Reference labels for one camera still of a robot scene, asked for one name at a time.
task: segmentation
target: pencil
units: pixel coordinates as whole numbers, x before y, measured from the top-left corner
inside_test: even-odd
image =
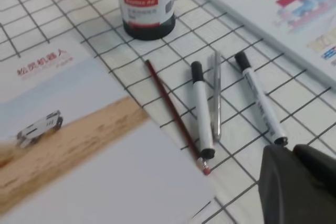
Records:
[[[148,70],[156,84],[156,87],[160,93],[160,95],[163,98],[163,101],[165,102],[166,106],[168,107],[169,111],[172,113],[173,119],[176,121],[177,127],[180,129],[181,134],[183,135],[184,139],[186,140],[187,144],[189,145],[192,154],[194,156],[194,159],[197,164],[201,163],[202,170],[205,175],[210,174],[211,170],[207,166],[206,162],[201,158],[201,155],[199,153],[199,150],[197,149],[193,139],[191,138],[186,126],[184,125],[182,119],[180,118],[180,115],[178,114],[173,102],[169,98],[169,95],[167,94],[166,90],[164,89],[164,86],[162,85],[159,77],[157,76],[151,62],[149,60],[146,60],[145,62],[146,66],[148,67]]]

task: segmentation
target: book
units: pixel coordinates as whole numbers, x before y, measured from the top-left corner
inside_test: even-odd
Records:
[[[211,0],[336,88],[336,0]]]
[[[1,223],[186,223],[213,200],[191,158],[78,41],[0,70],[0,144],[29,146],[0,165]]]

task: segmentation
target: grid tablecloth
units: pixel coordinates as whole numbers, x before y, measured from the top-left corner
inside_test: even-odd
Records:
[[[20,61],[37,47],[71,35],[190,156],[144,61],[152,61],[197,139],[190,64],[202,63],[212,108],[210,56],[221,51],[224,133],[209,161],[216,197],[191,223],[262,223],[258,179],[263,148],[271,141],[233,55],[246,51],[288,133],[290,149],[309,144],[336,157],[336,94],[208,0],[175,0],[174,5],[175,29],[163,39],[143,42],[123,30],[118,0],[1,0],[0,62]]]

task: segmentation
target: white robot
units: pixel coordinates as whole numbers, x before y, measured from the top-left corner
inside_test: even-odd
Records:
[[[17,145],[21,148],[25,148],[30,144],[37,143],[47,131],[51,129],[59,130],[62,126],[62,122],[63,118],[59,110],[47,115],[45,118],[38,120],[17,133]]]

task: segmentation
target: whiteboard marker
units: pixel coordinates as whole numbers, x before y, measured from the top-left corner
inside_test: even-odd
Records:
[[[214,142],[212,138],[210,112],[205,92],[202,65],[199,61],[191,64],[191,72],[194,83],[194,96],[197,110],[198,132],[200,139],[201,157],[211,159],[215,156]]]
[[[285,132],[281,128],[279,120],[267,99],[263,89],[261,88],[256,74],[251,68],[250,62],[248,61],[244,52],[239,52],[235,56],[236,62],[243,72],[243,76],[246,79],[248,85],[250,86],[254,98],[256,99],[256,104],[259,108],[261,117],[268,127],[269,133],[275,144],[285,146],[287,145],[288,138]]]

